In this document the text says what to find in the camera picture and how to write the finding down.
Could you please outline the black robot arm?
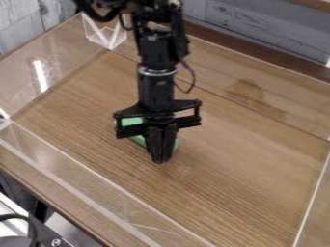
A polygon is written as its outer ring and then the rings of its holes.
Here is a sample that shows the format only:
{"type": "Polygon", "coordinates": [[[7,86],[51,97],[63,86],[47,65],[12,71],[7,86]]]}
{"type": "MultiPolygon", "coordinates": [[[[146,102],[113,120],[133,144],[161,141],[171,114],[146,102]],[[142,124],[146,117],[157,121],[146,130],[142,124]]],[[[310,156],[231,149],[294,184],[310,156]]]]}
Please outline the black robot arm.
{"type": "Polygon", "coordinates": [[[190,54],[182,0],[74,0],[78,8],[99,22],[130,14],[141,62],[137,66],[138,101],[114,113],[117,137],[141,136],[153,161],[171,159],[177,134],[182,128],[202,124],[202,102],[177,99],[177,66],[190,54]]]}

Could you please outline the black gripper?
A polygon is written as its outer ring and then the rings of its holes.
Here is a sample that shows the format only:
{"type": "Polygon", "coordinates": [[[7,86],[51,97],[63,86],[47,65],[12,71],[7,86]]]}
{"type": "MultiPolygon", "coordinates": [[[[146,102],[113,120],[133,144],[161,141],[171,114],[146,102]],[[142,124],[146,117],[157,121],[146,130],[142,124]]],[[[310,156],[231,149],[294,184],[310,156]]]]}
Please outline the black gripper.
{"type": "Polygon", "coordinates": [[[173,156],[178,129],[202,124],[202,102],[198,99],[174,98],[175,73],[177,69],[151,70],[139,67],[138,102],[114,113],[119,137],[146,135],[147,150],[158,164],[167,162],[173,156]],[[122,118],[133,117],[143,117],[145,123],[123,128],[122,118]]]}

